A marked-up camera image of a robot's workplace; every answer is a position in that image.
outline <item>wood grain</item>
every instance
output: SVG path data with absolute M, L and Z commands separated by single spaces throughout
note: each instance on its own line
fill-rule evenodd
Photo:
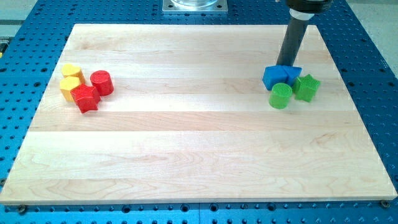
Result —
M 0 202 L 107 204 L 393 199 L 396 190 L 325 44 L 309 26 L 296 61 L 311 103 L 268 104 L 264 68 L 284 26 L 77 24 Z M 80 114 L 60 69 L 110 72 Z

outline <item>red cylinder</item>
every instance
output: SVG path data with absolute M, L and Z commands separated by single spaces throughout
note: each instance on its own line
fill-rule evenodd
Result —
M 90 81 L 101 96 L 107 96 L 113 92 L 111 75 L 107 71 L 100 70 L 92 73 Z

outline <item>red block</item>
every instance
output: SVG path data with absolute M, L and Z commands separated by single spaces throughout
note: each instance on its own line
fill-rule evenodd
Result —
M 78 88 L 70 92 L 81 113 L 89 110 L 98 110 L 97 104 L 101 100 L 100 94 L 94 86 L 81 84 Z
M 90 81 L 101 96 L 107 96 L 113 92 L 111 75 L 107 71 L 96 71 L 91 74 Z

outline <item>wooden tabletop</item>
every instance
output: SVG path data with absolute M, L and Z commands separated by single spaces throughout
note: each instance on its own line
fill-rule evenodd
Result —
M 77 24 L 1 203 L 380 200 L 397 196 L 315 26 L 296 66 L 311 103 L 268 104 L 262 83 L 286 26 Z M 81 114 L 58 88 L 66 63 L 115 91 Z

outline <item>green cylinder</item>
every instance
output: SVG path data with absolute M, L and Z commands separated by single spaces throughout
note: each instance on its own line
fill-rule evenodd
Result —
M 269 96 L 269 104 L 273 108 L 283 109 L 289 104 L 292 94 L 292 87 L 288 84 L 277 83 L 272 87 L 271 94 Z

